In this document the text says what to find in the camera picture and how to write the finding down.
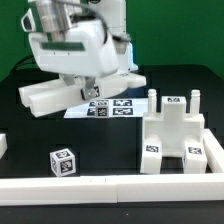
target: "white cube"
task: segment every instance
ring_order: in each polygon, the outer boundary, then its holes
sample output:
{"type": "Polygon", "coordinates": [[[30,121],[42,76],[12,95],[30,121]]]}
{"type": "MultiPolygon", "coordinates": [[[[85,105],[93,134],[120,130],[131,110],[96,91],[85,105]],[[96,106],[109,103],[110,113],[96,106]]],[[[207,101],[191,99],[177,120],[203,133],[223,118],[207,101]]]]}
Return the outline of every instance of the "white cube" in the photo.
{"type": "Polygon", "coordinates": [[[57,177],[67,176],[76,172],[75,156],[69,149],[50,153],[51,170],[57,177]]]}
{"type": "Polygon", "coordinates": [[[97,118],[109,117],[109,100],[96,101],[96,117],[97,118]]]}
{"type": "Polygon", "coordinates": [[[182,158],[185,174],[202,174],[206,172],[207,157],[200,142],[184,142],[182,158]]]}
{"type": "Polygon", "coordinates": [[[162,163],[161,141],[146,140],[142,150],[141,173],[160,174],[162,163]]]}

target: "white peg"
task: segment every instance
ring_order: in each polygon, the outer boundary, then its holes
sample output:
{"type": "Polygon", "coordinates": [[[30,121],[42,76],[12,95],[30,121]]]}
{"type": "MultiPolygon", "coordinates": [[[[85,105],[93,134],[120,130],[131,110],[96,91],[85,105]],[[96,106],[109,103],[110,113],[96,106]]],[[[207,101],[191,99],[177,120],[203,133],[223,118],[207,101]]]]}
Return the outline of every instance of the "white peg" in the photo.
{"type": "Polygon", "coordinates": [[[156,114],[157,107],[157,92],[155,89],[150,89],[148,91],[148,116],[154,116],[156,114]]]}
{"type": "Polygon", "coordinates": [[[200,109],[200,90],[191,91],[191,104],[190,104],[190,114],[191,116],[196,116],[199,114],[200,109]]]}

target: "black and white pattern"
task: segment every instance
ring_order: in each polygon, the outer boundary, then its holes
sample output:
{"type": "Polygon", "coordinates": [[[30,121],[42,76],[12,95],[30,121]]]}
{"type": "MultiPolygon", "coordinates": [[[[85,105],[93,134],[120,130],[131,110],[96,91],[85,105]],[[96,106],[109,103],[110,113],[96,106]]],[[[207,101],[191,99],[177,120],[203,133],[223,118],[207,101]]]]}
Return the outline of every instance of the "black and white pattern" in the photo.
{"type": "Polygon", "coordinates": [[[95,97],[100,97],[100,89],[98,86],[94,87],[94,96],[95,97]]]}
{"type": "Polygon", "coordinates": [[[91,101],[90,103],[89,103],[89,107],[95,107],[96,106],[96,102],[95,101],[91,101]]]}
{"type": "Polygon", "coordinates": [[[114,106],[117,107],[126,107],[126,106],[132,106],[132,100],[114,100],[113,102],[114,106]]]}
{"type": "Polygon", "coordinates": [[[109,101],[108,100],[97,100],[96,101],[96,106],[108,106],[109,101]]]}
{"type": "Polygon", "coordinates": [[[179,97],[168,97],[167,101],[169,103],[180,103],[180,98],[179,97]]]}
{"type": "Polygon", "coordinates": [[[61,173],[67,173],[73,170],[72,160],[61,162],[61,173]]]}
{"type": "Polygon", "coordinates": [[[96,115],[96,109],[95,108],[89,108],[87,111],[87,116],[95,116],[96,115]]]}
{"type": "Polygon", "coordinates": [[[108,117],[108,108],[107,107],[97,107],[96,113],[98,117],[108,117]]]}
{"type": "Polygon", "coordinates": [[[133,115],[133,108],[114,108],[113,115],[133,115]]]}
{"type": "Polygon", "coordinates": [[[191,154],[197,154],[197,155],[202,155],[202,150],[200,148],[193,148],[189,147],[188,148],[189,153],[191,154]]]}
{"type": "Polygon", "coordinates": [[[70,154],[67,151],[62,151],[62,152],[57,152],[56,156],[58,157],[58,159],[63,159],[63,158],[69,157],[70,154]]]}
{"type": "Polygon", "coordinates": [[[159,147],[152,146],[152,145],[147,145],[146,146],[146,151],[147,152],[159,152],[159,147]]]}

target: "cube with markers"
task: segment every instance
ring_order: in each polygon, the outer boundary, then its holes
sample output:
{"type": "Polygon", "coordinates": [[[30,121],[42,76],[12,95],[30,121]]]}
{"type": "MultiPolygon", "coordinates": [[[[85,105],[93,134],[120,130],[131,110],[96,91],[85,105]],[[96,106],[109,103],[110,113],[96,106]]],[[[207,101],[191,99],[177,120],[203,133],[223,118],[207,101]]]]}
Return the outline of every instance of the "cube with markers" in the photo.
{"type": "Polygon", "coordinates": [[[63,177],[76,172],[75,155],[69,149],[50,153],[51,170],[57,177],[63,177]]]}

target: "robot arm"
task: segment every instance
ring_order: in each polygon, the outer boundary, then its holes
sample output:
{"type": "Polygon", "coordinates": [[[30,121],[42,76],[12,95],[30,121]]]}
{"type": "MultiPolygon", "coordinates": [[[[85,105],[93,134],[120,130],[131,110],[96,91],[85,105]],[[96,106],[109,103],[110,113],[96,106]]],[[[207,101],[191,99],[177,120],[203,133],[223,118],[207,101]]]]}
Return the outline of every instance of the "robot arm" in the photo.
{"type": "Polygon", "coordinates": [[[92,0],[89,6],[80,0],[28,2],[22,26],[35,60],[41,70],[59,73],[58,80],[19,89],[36,117],[146,84],[129,73],[137,67],[126,35],[125,0],[92,0]]]}

